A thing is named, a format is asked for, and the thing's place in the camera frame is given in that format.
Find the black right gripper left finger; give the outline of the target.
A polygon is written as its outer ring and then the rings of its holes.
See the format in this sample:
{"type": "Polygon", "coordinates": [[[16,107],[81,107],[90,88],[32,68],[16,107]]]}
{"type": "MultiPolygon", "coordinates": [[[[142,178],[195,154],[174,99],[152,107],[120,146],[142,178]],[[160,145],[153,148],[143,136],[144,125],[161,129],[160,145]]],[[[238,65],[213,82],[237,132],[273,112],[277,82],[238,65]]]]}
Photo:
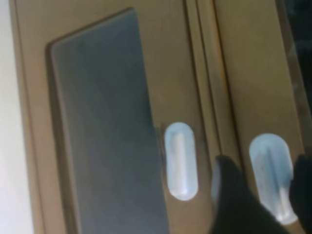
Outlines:
{"type": "Polygon", "coordinates": [[[211,200],[212,234],[287,234],[288,231],[254,197],[229,156],[215,158],[211,200]]]}

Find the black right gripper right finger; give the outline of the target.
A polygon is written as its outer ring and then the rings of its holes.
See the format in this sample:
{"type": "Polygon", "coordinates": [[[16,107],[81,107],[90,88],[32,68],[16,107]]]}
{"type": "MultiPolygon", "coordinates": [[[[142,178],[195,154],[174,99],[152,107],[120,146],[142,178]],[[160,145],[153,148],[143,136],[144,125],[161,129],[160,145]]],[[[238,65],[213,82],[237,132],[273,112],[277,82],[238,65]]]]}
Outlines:
{"type": "Polygon", "coordinates": [[[300,155],[293,168],[289,198],[305,233],[312,233],[312,156],[300,155]]]}

